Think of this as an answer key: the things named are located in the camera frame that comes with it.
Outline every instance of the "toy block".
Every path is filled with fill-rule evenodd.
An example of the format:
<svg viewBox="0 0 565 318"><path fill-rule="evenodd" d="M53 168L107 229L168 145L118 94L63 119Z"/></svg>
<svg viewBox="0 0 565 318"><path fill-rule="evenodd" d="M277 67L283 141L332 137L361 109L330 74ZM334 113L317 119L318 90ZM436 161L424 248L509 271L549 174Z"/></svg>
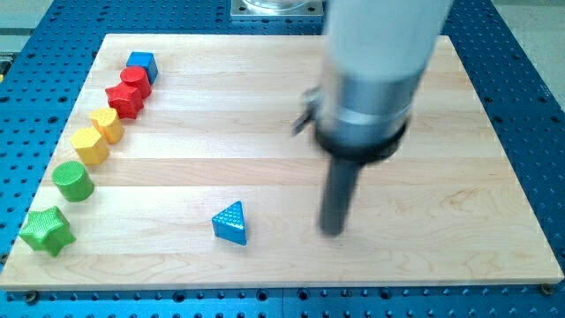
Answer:
<svg viewBox="0 0 565 318"><path fill-rule="evenodd" d="M124 136L124 127L116 109L105 107L93 110L89 116L94 128L109 144L118 143Z"/></svg>
<svg viewBox="0 0 565 318"><path fill-rule="evenodd" d="M159 70L157 70L157 64L155 62L155 57L153 53L148 52L132 52L130 57L125 63L126 67L129 66L141 66L147 72L147 77L149 78L149 83L153 85Z"/></svg>
<svg viewBox="0 0 565 318"><path fill-rule="evenodd" d="M84 164L98 164L108 156L106 142L94 127L78 129L71 136L71 144Z"/></svg>
<svg viewBox="0 0 565 318"><path fill-rule="evenodd" d="M55 257L61 249L76 239L69 230L69 221L58 207L27 214L27 223L19 236L34 250L47 251Z"/></svg>
<svg viewBox="0 0 565 318"><path fill-rule="evenodd" d="M239 245L246 245L244 210L241 201L230 205L212 218L214 234Z"/></svg>
<svg viewBox="0 0 565 318"><path fill-rule="evenodd" d="M143 108L143 99L137 87L119 83L114 87L106 88L106 95L108 96L108 105L116 109L120 119L136 119L138 111Z"/></svg>
<svg viewBox="0 0 565 318"><path fill-rule="evenodd" d="M137 87L141 98L146 99L151 95L151 84L143 67L129 66L124 68L120 73L120 79L131 87Z"/></svg>
<svg viewBox="0 0 565 318"><path fill-rule="evenodd" d="M59 164L51 176L59 192L69 202L80 202L94 191L94 183L82 163L69 161Z"/></svg>

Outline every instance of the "yellow block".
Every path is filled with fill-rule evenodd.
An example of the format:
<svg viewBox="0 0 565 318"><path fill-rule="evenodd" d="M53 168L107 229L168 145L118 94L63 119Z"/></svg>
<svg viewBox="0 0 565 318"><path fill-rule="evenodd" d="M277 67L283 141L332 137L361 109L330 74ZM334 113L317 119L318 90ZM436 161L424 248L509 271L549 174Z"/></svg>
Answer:
<svg viewBox="0 0 565 318"><path fill-rule="evenodd" d="M106 139L109 144L118 143L122 136L124 136L124 127L120 121L120 117L117 115L117 111L110 107L100 108L98 110L93 110L90 113L90 120L92 124Z"/></svg>
<svg viewBox="0 0 565 318"><path fill-rule="evenodd" d="M104 138L94 127L78 129L71 136L71 144L84 164L101 163L109 153Z"/></svg>

